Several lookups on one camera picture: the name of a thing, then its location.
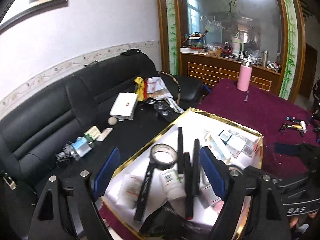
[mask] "pink water bottle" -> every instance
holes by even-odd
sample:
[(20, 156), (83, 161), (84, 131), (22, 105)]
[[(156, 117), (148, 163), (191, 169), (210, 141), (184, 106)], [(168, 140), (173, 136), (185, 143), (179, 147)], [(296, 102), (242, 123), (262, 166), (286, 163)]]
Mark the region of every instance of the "pink water bottle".
[(251, 73), (252, 73), (252, 60), (251, 59), (244, 59), (240, 65), (240, 73), (238, 79), (237, 88), (240, 91), (247, 92), (249, 88)]

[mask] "door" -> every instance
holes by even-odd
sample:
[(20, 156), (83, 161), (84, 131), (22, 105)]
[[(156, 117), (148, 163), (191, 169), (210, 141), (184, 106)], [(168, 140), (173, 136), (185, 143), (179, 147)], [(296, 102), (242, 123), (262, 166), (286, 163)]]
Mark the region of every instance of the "door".
[(309, 98), (313, 87), (313, 81), (315, 79), (316, 67), (317, 67), (318, 51), (306, 43), (306, 59), (304, 62), (303, 75), (299, 94)]

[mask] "tiled floor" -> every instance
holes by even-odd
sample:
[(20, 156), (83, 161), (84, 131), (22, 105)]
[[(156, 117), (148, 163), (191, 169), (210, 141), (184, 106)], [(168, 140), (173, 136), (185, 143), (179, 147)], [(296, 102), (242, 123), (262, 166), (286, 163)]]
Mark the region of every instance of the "tiled floor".
[(309, 98), (305, 98), (304, 96), (298, 94), (296, 102), (294, 104), (300, 106), (303, 109), (306, 109), (307, 111), (311, 111), (313, 101), (311, 101)]

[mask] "wooden cabinet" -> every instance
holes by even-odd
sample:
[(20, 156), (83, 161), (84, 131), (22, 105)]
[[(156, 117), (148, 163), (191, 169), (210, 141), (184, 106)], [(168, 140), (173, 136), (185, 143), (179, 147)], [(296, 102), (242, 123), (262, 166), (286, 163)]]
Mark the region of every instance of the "wooden cabinet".
[[(200, 79), (213, 88), (221, 79), (238, 80), (240, 62), (218, 56), (181, 53), (182, 74)], [(253, 66), (250, 84), (262, 90), (277, 94), (280, 73)]]

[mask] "sofa armrest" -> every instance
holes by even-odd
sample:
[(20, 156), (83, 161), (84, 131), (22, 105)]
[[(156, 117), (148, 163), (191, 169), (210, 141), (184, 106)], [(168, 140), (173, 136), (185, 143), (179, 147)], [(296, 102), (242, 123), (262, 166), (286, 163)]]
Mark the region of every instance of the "sofa armrest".
[[(172, 94), (173, 98), (177, 100), (178, 85), (173, 81), (172, 77), (162, 73), (159, 73), (158, 76), (163, 79), (166, 87)], [(175, 76), (175, 75), (173, 76), (180, 83), (180, 87), (181, 87), (180, 101), (199, 103), (204, 93), (201, 81), (198, 79), (186, 77), (186, 76)]]

